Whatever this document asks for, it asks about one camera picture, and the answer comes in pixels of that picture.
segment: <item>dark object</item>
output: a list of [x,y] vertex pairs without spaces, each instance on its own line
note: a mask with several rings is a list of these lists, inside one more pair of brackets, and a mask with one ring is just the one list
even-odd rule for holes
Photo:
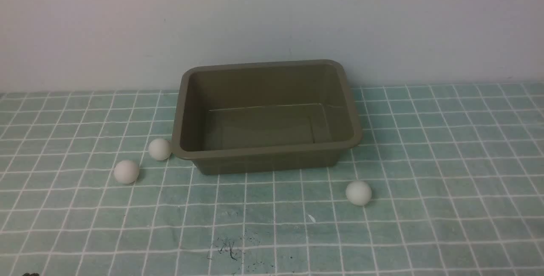
[[339,63],[198,67],[181,80],[172,149],[203,174],[333,166],[362,137]]

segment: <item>foam ball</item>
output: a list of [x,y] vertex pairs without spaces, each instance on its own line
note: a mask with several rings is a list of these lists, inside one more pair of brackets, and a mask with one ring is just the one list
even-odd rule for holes
[[170,154],[172,153],[170,143],[168,142],[168,140],[162,138],[154,139],[149,144],[148,150],[149,154],[155,160],[165,160],[169,158]]
[[348,184],[348,187],[346,187],[346,197],[352,204],[364,206],[372,198],[372,189],[364,181],[352,181]]
[[113,176],[119,183],[133,183],[138,179],[140,167],[132,160],[120,161],[113,169]]

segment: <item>bin bottom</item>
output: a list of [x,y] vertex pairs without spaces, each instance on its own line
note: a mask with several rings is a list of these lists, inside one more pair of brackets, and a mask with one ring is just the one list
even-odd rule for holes
[[322,104],[211,110],[206,113],[204,150],[330,142]]

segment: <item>grid pattern tablecloth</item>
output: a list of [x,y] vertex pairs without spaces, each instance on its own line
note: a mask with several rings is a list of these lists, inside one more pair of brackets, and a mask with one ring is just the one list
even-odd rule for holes
[[337,166],[220,176],[145,153],[175,91],[3,94],[0,274],[544,275],[544,83],[353,92]]

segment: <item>olive green plastic tub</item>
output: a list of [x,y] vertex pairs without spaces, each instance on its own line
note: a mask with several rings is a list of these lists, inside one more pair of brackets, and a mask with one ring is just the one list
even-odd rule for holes
[[329,60],[197,67],[181,80],[172,149],[203,174],[333,166],[362,137]]

